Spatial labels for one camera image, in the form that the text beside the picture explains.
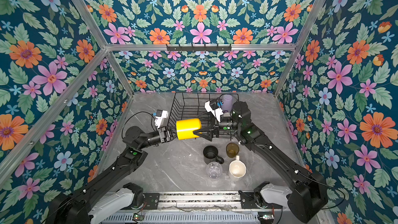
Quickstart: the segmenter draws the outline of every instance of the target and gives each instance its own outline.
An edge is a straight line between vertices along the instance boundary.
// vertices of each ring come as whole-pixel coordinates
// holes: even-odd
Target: wire basket
[[[239,95],[236,93],[229,93],[239,100]],[[210,127],[216,121],[215,118],[202,118],[199,115],[207,112],[205,109],[205,103],[211,99],[216,99],[221,97],[223,94],[220,93],[175,93],[172,108],[170,110],[170,117],[167,122],[167,126],[175,133],[176,122],[183,119],[199,118],[202,123],[202,128]],[[219,132],[214,136],[215,138],[228,138],[232,139],[233,131],[229,130],[219,130]]]

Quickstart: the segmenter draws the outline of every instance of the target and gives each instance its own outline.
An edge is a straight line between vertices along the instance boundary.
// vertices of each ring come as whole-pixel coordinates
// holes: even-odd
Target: yellow cylinder
[[[202,123],[198,118],[184,119],[176,122],[177,137],[179,140],[188,138],[198,138],[199,136],[193,134],[193,131],[202,128]]]

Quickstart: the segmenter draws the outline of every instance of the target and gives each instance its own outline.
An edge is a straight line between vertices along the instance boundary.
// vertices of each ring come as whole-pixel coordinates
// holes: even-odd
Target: clear plastic cup
[[[209,175],[209,177],[210,177],[211,179],[218,179],[218,178],[220,178],[221,175],[222,175],[222,167],[221,167],[221,164],[219,164],[219,163],[217,163],[217,162],[210,162],[210,163],[207,165],[206,172],[207,172],[207,175]]]

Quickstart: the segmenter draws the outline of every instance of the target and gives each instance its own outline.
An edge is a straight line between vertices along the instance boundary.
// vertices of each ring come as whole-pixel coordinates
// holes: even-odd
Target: orange flower
[[[197,5],[196,9],[193,10],[193,13],[195,14],[195,19],[198,20],[199,22],[203,22],[207,18],[207,10],[203,5]]]
[[[365,141],[371,141],[371,146],[380,148],[380,142],[383,147],[387,148],[392,146],[392,141],[390,138],[396,140],[398,138],[398,131],[391,129],[395,126],[395,122],[391,117],[385,119],[384,114],[381,112],[373,113],[373,117],[368,113],[361,122],[359,128],[364,131],[362,137]]]
[[[96,173],[98,169],[98,165],[94,166],[93,169],[90,170],[90,172],[88,173],[89,177],[87,178],[87,182],[91,182],[91,180],[94,179],[94,174]]]
[[[23,122],[24,119],[19,116],[12,119],[11,114],[0,115],[0,145],[3,145],[3,151],[14,148],[14,143],[19,143],[22,134],[27,133],[27,124]]]
[[[205,88],[205,87],[208,86],[208,82],[207,82],[206,80],[201,80],[201,81],[199,82],[199,86]]]
[[[349,60],[351,64],[355,64],[355,62],[360,64],[362,59],[365,59],[368,56],[369,53],[367,51],[370,47],[369,44],[365,43],[365,40],[361,40],[361,42],[356,41],[352,45],[353,47],[348,49],[349,55],[347,56],[347,60]]]
[[[139,88],[146,88],[147,84],[146,82],[142,81],[142,80],[136,80],[135,84],[139,87]]]
[[[293,22],[296,18],[299,17],[299,14],[301,13],[301,5],[298,4],[292,4],[291,7],[288,7],[286,9],[286,12],[283,14],[283,17],[285,18],[285,21]]]
[[[312,63],[318,57],[318,52],[320,47],[318,46],[319,42],[312,40],[310,44],[307,46],[307,51],[305,52],[306,61]]]
[[[11,45],[10,50],[11,59],[17,60],[15,63],[21,67],[33,68],[42,58],[40,49],[31,42],[18,41],[18,45]]]
[[[103,118],[98,121],[96,132],[98,135],[102,135],[105,133],[106,128],[108,127],[107,121]]]
[[[182,12],[188,12],[188,6],[184,5],[183,7],[181,7],[181,11]]]
[[[94,50],[91,43],[88,43],[86,39],[78,40],[76,46],[76,51],[79,52],[80,59],[84,60],[84,62],[89,63],[94,56]]]
[[[373,58],[373,64],[375,64],[376,66],[381,66],[384,63],[384,58],[383,55],[377,55]]]
[[[155,31],[151,30],[151,36],[149,39],[153,42],[153,44],[170,44],[170,37],[166,35],[165,30],[160,30],[159,28],[155,28]]]
[[[233,39],[235,40],[235,44],[249,44],[251,40],[253,40],[253,36],[251,35],[253,32],[248,30],[248,28],[242,28],[242,30],[237,30],[236,35],[234,35]]]
[[[388,31],[391,27],[392,24],[390,22],[382,22],[377,28],[377,30],[379,31],[379,33],[384,33]]]
[[[310,166],[308,164],[305,165],[305,168],[312,173],[312,169],[310,169]]]
[[[269,87],[269,86],[271,86],[271,80],[264,80],[264,81],[262,81],[261,82],[261,87]]]
[[[297,121],[296,121],[297,130],[298,130],[299,132],[304,131],[304,126],[305,126],[305,124],[304,124],[304,122],[302,121],[302,119],[301,119],[301,118],[298,118]]]
[[[219,11],[218,6],[217,6],[217,5],[213,5],[213,6],[211,7],[211,11],[214,12],[214,13],[218,12],[218,11]]]
[[[337,215],[337,222],[339,224],[352,224],[352,221],[347,218],[346,214],[344,213],[339,213]]]
[[[106,19],[108,22],[116,22],[117,15],[115,10],[108,7],[108,5],[100,5],[99,13],[102,14],[102,18]]]
[[[126,109],[126,106],[127,106],[127,102],[125,101],[125,102],[122,104],[122,112],[124,112],[124,109]]]

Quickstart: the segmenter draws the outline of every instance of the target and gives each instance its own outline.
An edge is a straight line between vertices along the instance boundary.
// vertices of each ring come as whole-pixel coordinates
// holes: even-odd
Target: cup
[[[236,160],[229,164],[229,177],[232,181],[239,181],[245,174],[246,165],[236,156]]]
[[[211,162],[224,163],[224,159],[218,156],[218,149],[215,146],[206,146],[203,149],[203,159],[206,164]]]
[[[207,175],[211,179],[218,179],[222,175],[222,167],[218,162],[210,162],[206,168]]]
[[[239,146],[236,143],[229,143],[226,145],[226,155],[228,157],[235,157],[239,152]]]

